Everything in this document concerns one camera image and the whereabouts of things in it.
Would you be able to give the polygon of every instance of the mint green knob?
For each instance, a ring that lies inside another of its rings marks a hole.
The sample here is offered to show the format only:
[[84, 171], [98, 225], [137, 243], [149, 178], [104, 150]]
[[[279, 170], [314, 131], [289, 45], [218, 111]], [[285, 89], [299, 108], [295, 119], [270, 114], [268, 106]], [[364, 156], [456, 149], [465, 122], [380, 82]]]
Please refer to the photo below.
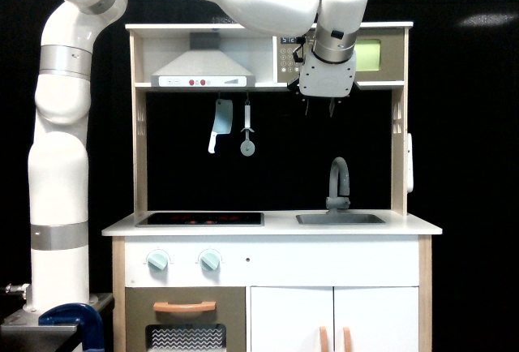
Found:
[[200, 267], [206, 271], [214, 271], [220, 265], [220, 256], [218, 252], [207, 250], [200, 255]]
[[153, 251], [146, 259], [148, 267], [154, 271], [163, 271], [168, 266], [168, 254], [160, 249]]

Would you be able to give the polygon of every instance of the oven window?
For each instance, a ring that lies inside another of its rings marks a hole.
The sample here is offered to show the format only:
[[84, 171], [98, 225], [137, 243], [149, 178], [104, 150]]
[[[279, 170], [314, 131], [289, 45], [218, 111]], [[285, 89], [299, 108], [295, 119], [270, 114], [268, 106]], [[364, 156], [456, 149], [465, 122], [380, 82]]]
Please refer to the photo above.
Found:
[[225, 352], [223, 324], [148, 325], [148, 352]]

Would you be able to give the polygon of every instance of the orange handle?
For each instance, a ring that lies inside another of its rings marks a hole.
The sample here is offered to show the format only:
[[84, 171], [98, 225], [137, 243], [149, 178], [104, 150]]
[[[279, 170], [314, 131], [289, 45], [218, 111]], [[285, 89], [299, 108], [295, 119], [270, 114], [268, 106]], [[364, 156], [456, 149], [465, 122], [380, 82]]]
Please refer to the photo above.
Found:
[[328, 352], [328, 334], [326, 333], [326, 327], [321, 326], [319, 332], [321, 336], [321, 352]]
[[196, 313], [199, 311], [212, 311], [216, 309], [216, 302], [202, 302], [185, 305], [170, 305], [167, 302], [156, 302], [153, 305], [154, 311], [161, 311], [164, 313]]
[[350, 328], [344, 327], [344, 352], [351, 352], [351, 333]]

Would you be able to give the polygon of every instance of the faucet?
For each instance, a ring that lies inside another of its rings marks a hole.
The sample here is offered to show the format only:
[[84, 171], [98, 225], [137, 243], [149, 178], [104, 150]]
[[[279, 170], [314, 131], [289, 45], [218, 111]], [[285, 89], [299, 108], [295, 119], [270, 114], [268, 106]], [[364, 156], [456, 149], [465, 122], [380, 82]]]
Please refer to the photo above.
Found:
[[350, 172], [348, 165], [342, 157], [336, 157], [330, 169], [330, 196], [326, 198], [326, 208], [329, 212], [337, 212], [338, 208], [347, 209], [350, 207]]

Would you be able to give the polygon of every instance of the zigzag pattern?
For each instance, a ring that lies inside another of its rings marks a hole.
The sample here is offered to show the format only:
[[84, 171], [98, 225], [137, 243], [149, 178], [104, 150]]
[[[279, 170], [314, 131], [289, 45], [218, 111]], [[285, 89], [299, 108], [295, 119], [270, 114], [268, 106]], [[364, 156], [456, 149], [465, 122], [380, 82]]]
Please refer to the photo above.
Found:
[[222, 351], [224, 329], [153, 329], [152, 352]]

